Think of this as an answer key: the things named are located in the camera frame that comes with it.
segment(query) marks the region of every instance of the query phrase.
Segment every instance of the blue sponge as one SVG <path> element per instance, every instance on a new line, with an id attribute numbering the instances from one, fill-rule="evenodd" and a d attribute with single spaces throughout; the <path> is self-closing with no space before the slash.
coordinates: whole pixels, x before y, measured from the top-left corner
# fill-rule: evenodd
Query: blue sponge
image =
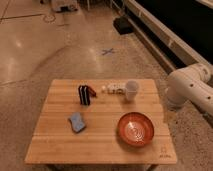
<path id="1" fill-rule="evenodd" d="M 72 123 L 72 129 L 76 133 L 80 132 L 82 129 L 86 127 L 85 123 L 83 122 L 81 118 L 81 114 L 79 112 L 73 113 L 70 117 L 69 120 Z"/>

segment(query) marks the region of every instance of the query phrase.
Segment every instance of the small box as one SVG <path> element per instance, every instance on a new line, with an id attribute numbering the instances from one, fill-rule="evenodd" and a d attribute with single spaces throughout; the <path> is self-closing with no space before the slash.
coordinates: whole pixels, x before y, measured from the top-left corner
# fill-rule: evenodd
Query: small box
<path id="1" fill-rule="evenodd" d="M 119 32 L 119 34 L 128 34 L 132 33 L 133 29 L 129 21 L 125 17 L 116 18 L 113 21 L 113 26 Z"/>

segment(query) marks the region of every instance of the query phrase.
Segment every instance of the concrete floor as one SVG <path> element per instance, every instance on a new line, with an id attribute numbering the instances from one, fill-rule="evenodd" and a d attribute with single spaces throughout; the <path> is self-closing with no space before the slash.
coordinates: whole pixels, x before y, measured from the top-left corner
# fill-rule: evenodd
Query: concrete floor
<path id="1" fill-rule="evenodd" d="M 134 34 L 120 36 L 117 14 L 104 3 L 90 12 L 55 14 L 38 0 L 1 0 L 0 17 L 0 171 L 47 171 L 24 158 L 42 104 L 55 78 L 152 78 L 164 104 L 166 73 Z M 114 48 L 115 53 L 102 55 Z M 165 114 L 178 163 L 156 170 L 213 170 L 213 131 L 190 104 Z M 140 165 L 72 165 L 70 171 L 138 171 Z"/>

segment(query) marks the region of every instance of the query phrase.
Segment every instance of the logo on table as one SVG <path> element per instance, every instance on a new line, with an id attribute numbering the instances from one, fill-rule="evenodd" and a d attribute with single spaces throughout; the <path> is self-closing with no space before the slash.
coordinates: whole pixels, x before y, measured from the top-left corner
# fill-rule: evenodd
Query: logo on table
<path id="1" fill-rule="evenodd" d="M 167 154 L 166 147 L 161 147 L 160 156 L 159 158 L 171 158 L 172 156 Z"/>

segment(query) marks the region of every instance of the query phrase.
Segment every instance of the wooden table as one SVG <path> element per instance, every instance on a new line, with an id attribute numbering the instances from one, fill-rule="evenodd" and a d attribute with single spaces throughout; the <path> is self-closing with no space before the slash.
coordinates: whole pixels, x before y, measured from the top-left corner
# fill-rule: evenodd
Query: wooden table
<path id="1" fill-rule="evenodd" d="M 154 80 L 136 80 L 140 92 L 133 103 L 124 95 L 101 93 L 108 83 L 127 80 L 54 80 L 25 158 L 27 164 L 175 164 L 176 153 L 167 124 L 163 123 Z M 90 85 L 98 98 L 82 106 L 78 86 Z M 144 148 L 125 144 L 116 134 L 122 115 L 141 112 L 153 122 L 155 135 Z M 73 133 L 68 117 L 81 112 L 87 128 Z"/>

